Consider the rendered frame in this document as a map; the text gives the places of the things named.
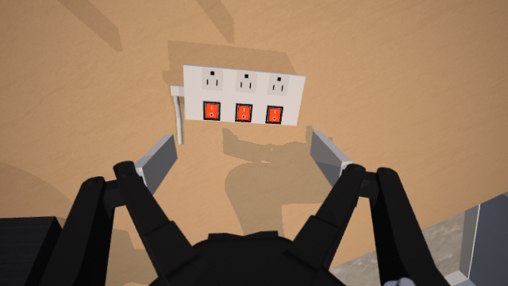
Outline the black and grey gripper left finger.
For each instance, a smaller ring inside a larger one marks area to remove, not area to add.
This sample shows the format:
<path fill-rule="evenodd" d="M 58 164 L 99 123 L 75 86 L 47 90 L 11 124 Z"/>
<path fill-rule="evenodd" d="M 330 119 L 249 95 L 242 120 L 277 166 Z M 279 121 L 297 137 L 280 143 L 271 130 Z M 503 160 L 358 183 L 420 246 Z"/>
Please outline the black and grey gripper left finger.
<path fill-rule="evenodd" d="M 105 286 L 114 212 L 121 206 L 167 286 L 220 286 L 206 260 L 153 197 L 177 159 L 174 134 L 165 134 L 135 164 L 115 164 L 116 180 L 85 180 L 39 286 Z"/>

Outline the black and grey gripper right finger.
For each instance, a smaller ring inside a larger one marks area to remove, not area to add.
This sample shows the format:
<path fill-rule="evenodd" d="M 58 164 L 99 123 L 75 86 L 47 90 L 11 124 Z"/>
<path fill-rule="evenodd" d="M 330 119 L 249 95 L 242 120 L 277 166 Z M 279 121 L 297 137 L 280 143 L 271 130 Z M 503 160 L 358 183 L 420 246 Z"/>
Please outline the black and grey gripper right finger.
<path fill-rule="evenodd" d="M 320 130 L 310 155 L 332 190 L 267 272 L 264 286 L 313 286 L 329 267 L 359 197 L 369 198 L 381 286 L 451 286 L 437 269 L 398 173 L 367 172 Z"/>

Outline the white power strip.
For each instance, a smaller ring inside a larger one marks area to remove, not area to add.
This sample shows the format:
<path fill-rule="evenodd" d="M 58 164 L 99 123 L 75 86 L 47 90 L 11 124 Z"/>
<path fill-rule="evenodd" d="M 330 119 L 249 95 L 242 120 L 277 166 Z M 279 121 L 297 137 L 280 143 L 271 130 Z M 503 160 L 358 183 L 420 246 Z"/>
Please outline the white power strip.
<path fill-rule="evenodd" d="M 171 85 L 178 144 L 183 144 L 179 96 L 185 119 L 296 126 L 306 77 L 298 74 L 183 65 L 184 85 Z"/>

